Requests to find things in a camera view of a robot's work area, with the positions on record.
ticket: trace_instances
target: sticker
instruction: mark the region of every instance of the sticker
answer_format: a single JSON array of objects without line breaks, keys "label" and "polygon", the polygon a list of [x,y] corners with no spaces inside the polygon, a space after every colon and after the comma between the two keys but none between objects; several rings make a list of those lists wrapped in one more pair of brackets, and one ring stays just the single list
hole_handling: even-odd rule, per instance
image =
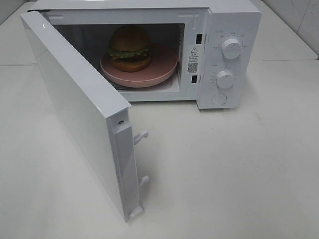
[{"label": "sticker", "polygon": [[200,69],[204,52],[203,45],[190,45],[187,48],[187,72],[196,74]]}]

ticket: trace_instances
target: open microwave door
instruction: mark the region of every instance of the open microwave door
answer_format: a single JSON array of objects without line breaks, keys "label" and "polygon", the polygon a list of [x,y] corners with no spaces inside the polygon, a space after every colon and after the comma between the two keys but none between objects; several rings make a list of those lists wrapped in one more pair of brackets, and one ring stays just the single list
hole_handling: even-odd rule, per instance
[{"label": "open microwave door", "polygon": [[127,222],[142,211],[131,105],[37,11],[21,15],[45,85],[75,142]]}]

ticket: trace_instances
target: white wall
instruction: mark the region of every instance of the white wall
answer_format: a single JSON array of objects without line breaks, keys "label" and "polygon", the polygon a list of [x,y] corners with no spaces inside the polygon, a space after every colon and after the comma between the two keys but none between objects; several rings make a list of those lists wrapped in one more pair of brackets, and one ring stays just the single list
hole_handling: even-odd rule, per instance
[{"label": "white wall", "polygon": [[261,0],[250,0],[258,9],[260,9],[261,6]]},{"label": "white wall", "polygon": [[0,24],[27,0],[0,0]]},{"label": "white wall", "polygon": [[319,54],[319,0],[263,0]]}]

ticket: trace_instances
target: microwave oven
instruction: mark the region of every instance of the microwave oven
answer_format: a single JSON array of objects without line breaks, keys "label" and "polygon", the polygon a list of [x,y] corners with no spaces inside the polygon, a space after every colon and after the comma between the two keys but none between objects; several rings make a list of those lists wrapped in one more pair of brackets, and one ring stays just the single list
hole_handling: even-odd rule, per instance
[{"label": "microwave oven", "polygon": [[[148,136],[133,137],[129,102],[236,107],[260,18],[249,0],[38,0],[21,15],[56,113],[126,222],[142,211],[134,145]],[[100,74],[112,33],[125,24],[176,53],[166,81],[128,88]]]}]

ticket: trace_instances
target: power level knob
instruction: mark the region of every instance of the power level knob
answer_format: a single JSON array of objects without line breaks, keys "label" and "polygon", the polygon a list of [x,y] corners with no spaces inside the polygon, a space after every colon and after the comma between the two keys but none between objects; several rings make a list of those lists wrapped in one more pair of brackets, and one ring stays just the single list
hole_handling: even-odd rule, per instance
[{"label": "power level knob", "polygon": [[232,87],[235,81],[235,76],[231,71],[223,70],[216,75],[216,83],[219,88],[227,89]]},{"label": "power level knob", "polygon": [[242,43],[237,38],[229,38],[222,45],[223,55],[227,59],[235,59],[242,53]]}]

